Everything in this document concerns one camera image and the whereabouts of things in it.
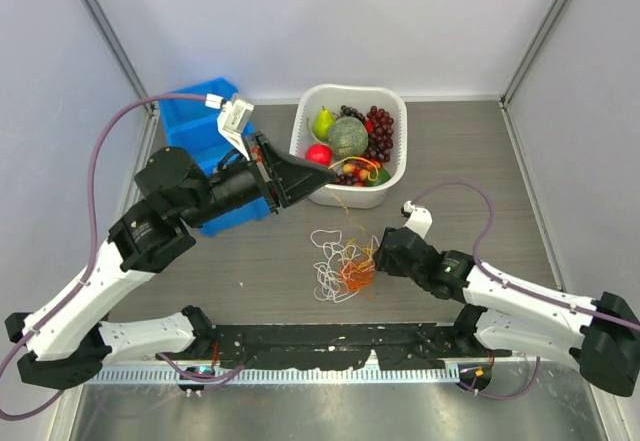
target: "red apple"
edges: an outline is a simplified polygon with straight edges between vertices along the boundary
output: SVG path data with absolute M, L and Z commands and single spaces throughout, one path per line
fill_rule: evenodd
M 313 163 L 329 166 L 331 164 L 331 150 L 324 144 L 312 144 L 304 158 Z

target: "white basket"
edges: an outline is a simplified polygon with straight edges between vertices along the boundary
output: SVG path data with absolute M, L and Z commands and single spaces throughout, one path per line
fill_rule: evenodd
M 367 113 L 369 108 L 375 105 L 389 111 L 391 117 L 396 120 L 393 125 L 391 161 L 384 166 L 391 179 L 371 188 L 330 184 L 317 190 L 309 199 L 328 206 L 340 206 L 342 201 L 350 208 L 373 208 L 384 201 L 389 189 L 400 181 L 407 167 L 407 107 L 393 91 L 337 84 L 321 84 L 311 88 L 298 105 L 289 153 L 304 158 L 307 149 L 317 142 L 309 132 L 311 118 L 315 120 L 323 106 L 332 112 L 339 112 L 342 105 L 356 108 L 362 113 Z

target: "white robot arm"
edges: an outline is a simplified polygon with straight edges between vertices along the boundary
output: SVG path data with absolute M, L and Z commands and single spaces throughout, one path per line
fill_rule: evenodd
M 631 395 L 640 371 L 640 336 L 601 319 L 604 314 L 637 324 L 622 298 L 606 292 L 600 300 L 576 296 L 479 265 L 469 254 L 440 253 L 425 241 L 429 211 L 408 201 L 402 213 L 409 219 L 404 227 L 385 231 L 374 255 L 376 269 L 465 304 L 454 324 L 458 343 L 557 361 L 605 391 Z
M 242 137 L 253 110 L 244 99 L 209 95 L 206 104 L 222 108 L 218 129 L 234 147 L 217 170 L 205 175 L 181 148 L 154 153 L 135 176 L 143 199 L 109 230 L 86 281 L 83 270 L 46 306 L 5 321 L 12 342 L 27 338 L 28 352 L 18 361 L 24 382 L 67 389 L 115 362 L 160 352 L 202 356 L 215 327 L 199 308 L 135 323 L 103 320 L 129 292 L 195 244 L 185 224 L 199 228 L 259 197 L 277 212 L 335 179 L 334 171 L 277 150 L 261 132 Z M 35 329 L 78 283 L 84 286 L 68 304 Z

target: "cable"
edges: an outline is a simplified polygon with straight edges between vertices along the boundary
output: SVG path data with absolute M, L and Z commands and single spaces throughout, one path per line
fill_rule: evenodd
M 218 161 L 218 167 L 216 168 L 216 170 L 218 172 L 222 171 L 227 165 L 227 163 L 231 161 L 231 158 L 238 155 L 242 156 L 242 153 L 240 153 L 240 151 L 238 151 L 236 148 L 233 148 L 231 151 L 225 154 L 220 161 Z
M 521 398 L 522 396 L 527 394 L 529 391 L 531 391 L 531 388 L 533 388 L 533 385 L 535 384 L 536 379 L 538 379 L 538 374 L 540 373 L 540 365 L 541 365 L 540 358 L 536 358 L 536 367 L 534 368 L 533 375 L 531 376 L 531 379 L 529 380 L 527 385 L 524 388 L 522 388 L 520 391 L 518 391 L 517 393 L 508 394 L 506 396 L 503 396 L 503 395 L 500 395 L 500 394 L 490 394 L 490 393 L 485 393 L 485 392 L 480 391 L 480 390 L 476 390 L 474 388 L 474 386 L 476 384 L 476 381 L 478 380 L 477 377 L 474 378 L 473 382 L 471 383 L 471 386 L 469 386 L 466 383 L 463 383 L 462 381 L 460 381 L 458 384 L 460 386 L 462 386 L 464 389 L 466 389 L 467 391 L 470 391 L 470 392 L 472 392 L 474 394 L 477 394 L 481 398 L 493 399 L 493 400 L 496 400 L 496 401 L 513 401 L 514 399 Z
M 484 198 L 484 200 L 487 203 L 487 207 L 489 208 L 489 221 L 487 222 L 487 225 L 485 226 L 485 228 L 482 230 L 482 232 L 478 235 L 478 237 L 476 238 L 475 242 L 473 243 L 473 260 L 476 264 L 476 266 L 478 266 L 478 269 L 480 271 L 482 271 L 483 274 L 485 274 L 486 276 L 489 277 L 489 279 L 491 279 L 492 281 L 496 281 L 498 283 L 501 283 L 503 286 L 506 286 L 508 288 L 511 288 L 519 293 L 525 294 L 529 297 L 532 297 L 534 299 L 537 299 L 538 301 L 544 301 L 547 302 L 549 304 L 552 304 L 554 306 L 557 306 L 559 308 L 565 308 L 568 309 L 569 311 L 573 311 L 573 312 L 577 312 L 577 313 L 581 313 L 581 314 L 586 314 L 587 316 L 592 316 L 594 318 L 598 318 L 598 319 L 602 319 L 603 321 L 608 321 L 610 323 L 613 324 L 617 324 L 619 326 L 623 326 L 627 329 L 631 329 L 633 331 L 637 331 L 640 333 L 640 324 L 637 323 L 633 323 L 631 321 L 627 321 L 625 319 L 620 319 L 620 318 L 616 318 L 615 316 L 611 316 L 610 314 L 606 314 L 606 313 L 600 313 L 598 311 L 590 311 L 586 308 L 583 308 L 582 306 L 576 306 L 576 305 L 572 305 L 571 303 L 567 303 L 566 301 L 560 301 L 558 299 L 554 299 L 551 298 L 545 294 L 541 294 L 541 293 L 536 293 L 535 291 L 531 291 L 527 288 L 523 288 L 522 286 L 519 286 L 517 284 L 513 284 L 507 280 L 503 280 L 500 276 L 497 276 L 496 274 L 492 273 L 491 271 L 489 271 L 487 268 L 485 268 L 482 265 L 482 262 L 480 261 L 480 243 L 482 242 L 482 240 L 484 239 L 484 237 L 487 235 L 487 233 L 489 232 L 489 230 L 491 229 L 491 227 L 493 226 L 493 221 L 495 218 L 495 209 L 493 206 L 493 203 L 491 202 L 491 199 L 489 198 L 489 195 L 487 193 L 485 193 L 481 188 L 471 184 L 471 183 L 466 183 L 464 181 L 450 181 L 447 183 L 442 183 L 442 184 L 438 184 L 437 186 L 434 186 L 432 188 L 429 188 L 425 191 L 423 191 L 422 193 L 420 193 L 418 196 L 416 196 L 412 202 L 413 203 L 417 203 L 419 202 L 422 198 L 424 198 L 425 196 L 427 196 L 428 194 L 431 194 L 432 192 L 443 188 L 445 186 L 465 186 L 467 188 L 471 188 L 473 189 L 475 192 L 477 192 L 478 194 L 480 194 L 480 196 L 482 196 Z
M 338 234 L 338 240 L 320 244 L 314 239 L 314 235 L 318 233 Z M 363 248 L 354 244 L 353 240 L 343 246 L 340 230 L 316 229 L 309 237 L 314 246 L 322 249 L 326 258 L 313 265 L 316 280 L 320 284 L 313 290 L 313 296 L 318 301 L 342 303 L 372 285 L 375 270 L 373 253 L 380 246 L 378 238 L 372 236 L 369 244 Z
M 69 293 L 60 300 L 58 304 L 56 304 L 51 310 L 45 314 L 40 321 L 33 325 L 31 331 L 25 334 L 20 341 L 18 341 L 9 351 L 9 353 L 4 357 L 2 362 L 0 363 L 0 378 L 6 371 L 9 363 L 16 357 L 20 349 L 26 346 L 29 340 L 38 333 L 45 324 L 51 320 L 56 314 L 58 314 L 69 302 L 76 297 L 76 295 L 82 290 L 84 287 L 84 283 L 89 279 L 89 276 L 93 273 L 93 270 L 96 265 L 96 258 L 98 255 L 98 228 L 97 228 L 97 217 L 96 217 L 96 201 L 95 201 L 95 175 L 96 175 L 96 165 L 98 163 L 98 154 L 100 154 L 100 149 L 104 144 L 107 135 L 111 132 L 116 123 L 129 111 L 142 106 L 143 104 L 153 103 L 156 101 L 160 101 L 163 99 L 187 99 L 194 101 L 206 101 L 206 96 L 201 96 L 198 94 L 178 94 L 178 93 L 168 93 L 168 94 L 157 94 L 155 96 L 148 96 L 146 98 L 138 99 L 131 104 L 128 104 L 120 111 L 118 111 L 111 120 L 104 127 L 100 135 L 98 136 L 98 140 L 96 141 L 95 146 L 93 147 L 93 151 L 91 152 L 91 158 L 89 159 L 89 175 L 88 175 L 88 186 L 87 186 L 87 201 L 89 204 L 89 233 L 90 233 L 90 242 L 89 242 L 89 261 L 87 262 L 87 267 L 82 274 L 80 281 L 78 284 L 73 287 Z M 22 421 L 24 419 L 31 418 L 37 414 L 40 414 L 42 411 L 51 406 L 60 396 L 62 395 L 62 391 L 58 391 L 54 394 L 51 399 L 46 401 L 42 406 L 35 408 L 31 411 L 22 414 L 8 414 L 2 409 L 0 409 L 0 419 L 4 421 Z
M 434 191 L 437 191 L 437 190 L 439 190 L 441 188 L 444 188 L 446 186 L 464 186 L 466 188 L 470 188 L 470 189 L 474 190 L 476 193 L 478 193 L 480 196 L 482 196 L 484 198 L 485 202 L 487 203 L 487 207 L 489 208 L 489 220 L 487 221 L 487 225 L 484 227 L 482 232 L 478 235 L 478 237 L 474 241 L 474 243 L 473 243 L 473 253 L 472 254 L 473 254 L 473 261 L 474 261 L 475 265 L 478 267 L 478 269 L 480 269 L 480 271 L 482 271 L 483 274 L 488 276 L 489 279 L 491 279 L 492 281 L 501 283 L 503 286 L 511 288 L 511 289 L 513 289 L 513 290 L 515 290 L 515 291 L 517 291 L 519 293 L 525 294 L 525 295 L 530 296 L 530 297 L 532 297 L 534 299 L 537 299 L 539 301 L 544 301 L 544 302 L 552 304 L 554 306 L 558 306 L 560 308 L 568 309 L 569 311 L 572 311 L 572 312 L 578 312 L 578 313 L 586 314 L 588 316 L 592 316 L 594 318 L 599 318 L 599 319 L 602 319 L 604 321 L 608 321 L 608 322 L 623 326 L 625 328 L 632 329 L 634 331 L 640 332 L 640 324 L 636 324 L 636 323 L 632 323 L 632 322 L 624 320 L 624 319 L 616 318 L 615 316 L 611 316 L 609 314 L 599 313 L 597 311 L 590 311 L 588 309 L 582 308 L 581 306 L 572 305 L 570 303 L 551 298 L 551 297 L 546 296 L 544 294 L 536 293 L 536 292 L 531 291 L 531 290 L 529 290 L 527 288 L 523 288 L 522 286 L 519 286 L 517 284 L 513 284 L 513 283 L 511 283 L 511 282 L 509 282 L 507 280 L 503 280 L 500 276 L 497 276 L 496 274 L 492 273 L 487 268 L 485 268 L 483 266 L 483 264 L 482 264 L 482 261 L 480 260 L 480 243 L 482 242 L 482 240 L 485 238 L 485 236 L 489 233 L 489 231 L 493 227 L 493 222 L 495 220 L 495 208 L 493 206 L 493 202 L 491 201 L 491 198 L 489 197 L 489 195 L 482 188 L 480 188 L 480 187 L 478 187 L 478 186 L 476 186 L 474 184 L 467 183 L 465 181 L 449 181 L 449 182 L 441 183 L 441 184 L 438 184 L 436 186 L 433 186 L 431 188 L 426 189 L 425 191 L 420 193 L 418 196 L 416 196 L 414 199 L 412 199 L 411 202 L 414 203 L 414 204 L 417 204 L 425 196 L 427 196 L 427 195 L 429 195 L 429 194 L 433 193 Z M 531 387 L 533 386 L 533 383 L 535 382 L 535 380 L 536 380 L 536 378 L 538 376 L 539 368 L 540 368 L 540 358 L 536 358 L 536 369 L 535 369 L 535 371 L 533 373 L 533 377 L 531 378 L 531 381 L 529 382 L 529 384 L 527 386 L 524 387 L 524 389 L 522 391 L 520 391 L 518 393 L 515 393 L 515 394 L 510 395 L 510 396 L 490 395 L 490 394 L 487 394 L 487 393 L 480 393 L 480 392 L 478 392 L 478 394 L 482 395 L 485 398 L 489 398 L 489 399 L 499 399 L 499 400 L 517 399 L 520 396 L 526 394 L 531 389 Z M 465 389 L 469 389 L 470 388 L 468 385 L 465 385 L 464 383 L 460 383 L 460 385 L 465 387 Z
M 238 374 L 240 374 L 240 372 L 244 369 L 244 366 L 237 366 L 236 368 L 232 369 L 231 371 L 225 373 L 224 375 L 219 376 L 220 379 L 222 379 L 222 381 L 214 386 L 208 386 L 202 390 L 200 390 L 201 392 L 205 392 L 205 391 L 217 391 L 218 389 L 226 386 L 227 384 L 229 384 L 236 376 L 238 376 Z M 176 398 L 179 398 L 182 396 L 182 391 L 179 391 L 175 394 L 172 394 L 171 396 L 163 399 L 162 401 L 157 402 L 156 404 L 154 404 L 153 406 L 139 412 L 139 413 L 135 413 L 135 414 L 122 414 L 122 413 L 113 413 L 109 410 L 107 410 L 105 408 L 105 404 L 107 403 L 108 399 L 109 399 L 109 395 L 105 395 L 102 398 L 98 397 L 96 400 L 96 409 L 93 412 L 93 414 L 91 415 L 91 418 L 89 418 L 89 422 L 87 423 L 87 426 L 84 430 L 84 434 L 82 435 L 81 441 L 86 441 L 89 439 L 89 434 L 91 434 L 91 430 L 93 429 L 93 425 L 96 423 L 96 421 L 98 420 L 98 416 L 100 415 L 100 413 L 110 417 L 110 418 L 114 418 L 114 419 L 124 419 L 124 420 L 128 420 L 128 419 L 136 419 L 136 418 L 140 418 L 142 416 L 145 416 L 149 413 L 152 413 L 153 411 L 157 410 L 158 408 L 161 408 L 162 406 L 164 406 L 165 404 L 170 403 L 171 401 L 173 401 Z
M 180 374 L 184 379 L 188 379 L 189 381 L 196 381 L 198 383 L 213 383 L 215 381 L 221 381 L 229 376 L 235 376 L 237 374 L 237 372 L 239 373 L 240 371 L 242 371 L 245 367 L 243 365 L 237 366 L 234 369 L 232 369 L 231 371 L 227 371 L 224 374 L 221 374 L 220 376 L 212 376 L 210 374 L 194 374 L 194 373 L 190 373 L 189 371 L 185 371 L 184 369 L 180 368 L 180 366 L 178 366 L 176 363 L 174 363 L 166 354 L 164 353 L 158 353 L 158 357 L 160 359 L 162 359 L 163 361 L 166 361 L 167 364 L 169 366 L 171 366 L 175 371 L 178 372 L 178 374 Z

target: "gray floor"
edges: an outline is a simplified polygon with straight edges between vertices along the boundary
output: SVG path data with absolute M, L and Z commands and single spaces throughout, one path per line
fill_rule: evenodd
M 252 121 L 288 149 L 295 106 L 261 106 Z M 408 105 L 408 164 L 404 179 L 385 202 L 354 212 L 370 234 L 404 220 L 400 206 L 428 186 L 461 179 L 484 187 L 497 210 L 483 259 L 529 281 L 554 280 L 496 102 Z M 157 141 L 162 142 L 162 133 Z M 487 208 L 475 193 L 447 188 L 426 203 L 434 216 L 429 241 L 440 250 L 470 252 L 484 227 Z M 203 308 L 214 323 L 336 323 L 452 321 L 461 306 L 439 301 L 406 279 L 377 275 L 372 298 L 333 304 L 313 297 L 313 263 L 322 259 L 309 234 L 349 228 L 340 208 L 304 201 L 278 216 L 218 234 L 198 244 L 162 274 L 127 296 L 111 319 L 133 321 L 166 316 L 188 304 Z

